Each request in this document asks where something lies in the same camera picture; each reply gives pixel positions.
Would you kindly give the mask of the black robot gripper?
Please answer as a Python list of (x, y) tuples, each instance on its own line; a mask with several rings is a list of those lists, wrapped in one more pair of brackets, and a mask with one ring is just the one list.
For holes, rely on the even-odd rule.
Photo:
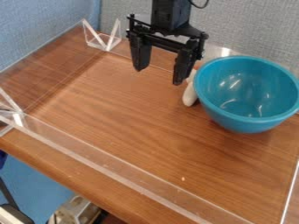
[(150, 65), (152, 47), (178, 53), (172, 84), (180, 85), (190, 77), (196, 60), (203, 57), (208, 34), (190, 24), (192, 7), (206, 8), (192, 0), (152, 0), (150, 18), (135, 13), (127, 16), (130, 49), (135, 70), (140, 72)]

